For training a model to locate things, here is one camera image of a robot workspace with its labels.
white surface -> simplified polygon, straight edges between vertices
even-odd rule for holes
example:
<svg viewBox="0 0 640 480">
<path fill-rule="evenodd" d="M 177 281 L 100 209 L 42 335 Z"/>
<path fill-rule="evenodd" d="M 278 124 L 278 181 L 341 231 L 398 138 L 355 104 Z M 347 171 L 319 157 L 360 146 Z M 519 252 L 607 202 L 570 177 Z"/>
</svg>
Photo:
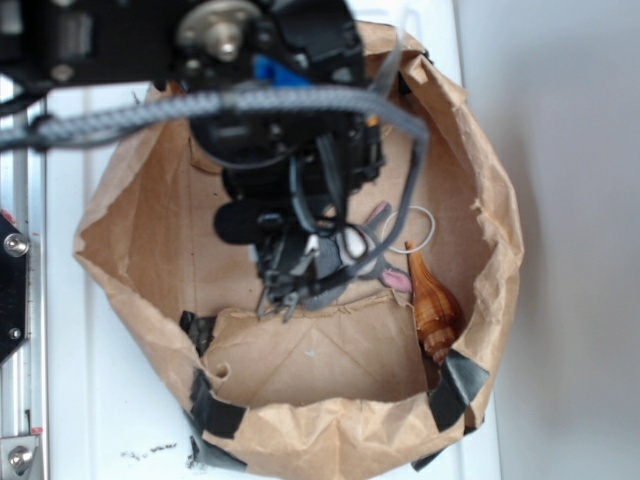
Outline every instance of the white surface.
<svg viewBox="0 0 640 480">
<path fill-rule="evenodd" d="M 434 58 L 458 64 L 449 1 L 423 4 L 431 12 L 424 31 L 433 38 Z M 144 86 L 59 91 L 50 109 L 64 115 L 132 104 Z M 71 258 L 72 237 L 84 205 L 106 166 L 111 148 L 91 152 L 53 151 L 48 159 L 48 318 L 50 332 L 50 431 L 53 480 L 217 479 L 248 475 L 211 467 L 187 469 L 191 431 L 177 402 L 147 364 L 115 316 L 102 291 Z M 386 480 L 499 480 L 493 406 L 477 433 L 448 449 L 420 474 L 409 466 Z M 174 448 L 151 452 L 157 446 Z"/>
<path fill-rule="evenodd" d="M 457 3 L 527 248 L 496 385 L 503 477 L 638 478 L 640 2 Z"/>
</svg>

metal frame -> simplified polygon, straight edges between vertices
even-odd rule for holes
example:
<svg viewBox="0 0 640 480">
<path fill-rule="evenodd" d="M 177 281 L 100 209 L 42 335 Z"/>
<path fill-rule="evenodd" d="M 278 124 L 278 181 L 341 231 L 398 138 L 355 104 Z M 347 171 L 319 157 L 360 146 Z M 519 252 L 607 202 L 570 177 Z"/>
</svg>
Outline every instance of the metal frame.
<svg viewBox="0 0 640 480">
<path fill-rule="evenodd" d="M 11 82 L 0 78 L 0 99 L 14 94 Z M 27 115 L 0 120 L 10 127 L 44 113 L 38 104 Z M 45 160 L 33 151 L 5 152 L 0 155 L 0 208 L 8 211 L 15 226 L 29 238 L 27 270 L 25 341 L 0 368 L 0 437 L 18 439 L 25 446 L 39 444 L 42 473 L 48 479 L 47 349 L 44 309 L 45 293 Z M 2 449 L 0 463 L 8 463 Z"/>
</svg>

brown seashell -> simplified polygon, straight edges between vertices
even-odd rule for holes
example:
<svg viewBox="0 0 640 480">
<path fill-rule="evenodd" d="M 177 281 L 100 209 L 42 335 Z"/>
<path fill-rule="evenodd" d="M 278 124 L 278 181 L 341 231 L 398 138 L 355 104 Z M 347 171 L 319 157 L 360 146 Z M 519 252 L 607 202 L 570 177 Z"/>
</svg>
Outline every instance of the brown seashell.
<svg viewBox="0 0 640 480">
<path fill-rule="evenodd" d="M 415 248 L 413 242 L 405 245 L 407 250 Z M 453 325 L 462 310 L 453 294 L 431 275 L 420 252 L 410 253 L 408 257 L 418 338 L 427 354 L 441 365 L 457 339 Z"/>
</svg>

crumpled paper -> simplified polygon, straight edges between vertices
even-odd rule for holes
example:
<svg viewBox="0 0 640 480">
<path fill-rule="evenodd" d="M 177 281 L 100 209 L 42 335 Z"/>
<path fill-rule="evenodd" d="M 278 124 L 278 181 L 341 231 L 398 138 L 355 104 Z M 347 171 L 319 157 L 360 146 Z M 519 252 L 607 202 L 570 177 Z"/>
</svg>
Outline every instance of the crumpled paper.
<svg viewBox="0 0 640 480">
<path fill-rule="evenodd" d="M 393 48 L 395 30 L 361 24 L 360 32 L 374 73 Z M 226 245 L 213 232 L 213 214 L 228 197 L 216 170 L 200 168 L 202 152 L 185 120 L 124 140 L 81 221 L 76 258 L 105 290 L 182 408 L 191 410 L 197 370 L 206 373 L 216 398 L 250 407 L 233 439 L 203 433 L 249 472 L 369 478 L 438 452 L 459 440 L 465 427 L 483 421 L 519 285 L 518 208 L 465 103 L 466 92 L 440 74 L 423 50 L 407 42 L 400 74 L 412 93 L 394 88 L 391 96 L 432 132 L 412 201 L 437 219 L 422 253 L 464 313 L 453 348 L 490 373 L 451 428 L 440 432 L 429 408 L 432 385 L 427 387 L 406 299 L 378 282 L 355 283 L 326 312 L 299 313 L 287 325 L 256 322 L 252 312 L 261 285 L 255 266 L 246 248 Z M 148 100 L 162 95 L 152 92 Z M 390 127 L 384 132 L 387 166 L 352 197 L 354 222 L 364 222 L 381 200 L 397 207 L 410 142 Z M 428 227 L 419 216 L 409 220 L 400 242 L 422 238 Z M 404 256 L 387 258 L 406 270 Z M 214 341 L 202 358 L 178 325 L 185 310 L 218 315 Z"/>
</svg>

pink object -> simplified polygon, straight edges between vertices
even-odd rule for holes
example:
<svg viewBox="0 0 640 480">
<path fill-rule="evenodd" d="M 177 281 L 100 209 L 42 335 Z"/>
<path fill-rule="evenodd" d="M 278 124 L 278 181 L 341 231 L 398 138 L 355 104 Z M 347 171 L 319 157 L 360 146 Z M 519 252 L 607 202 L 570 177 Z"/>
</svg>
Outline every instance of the pink object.
<svg viewBox="0 0 640 480">
<path fill-rule="evenodd" d="M 13 215 L 11 215 L 9 212 L 7 212 L 4 208 L 2 210 L 0 210 L 0 215 L 2 215 L 4 218 L 6 218 L 7 221 L 10 222 L 12 225 L 16 224 L 16 219 L 13 218 Z"/>
</svg>

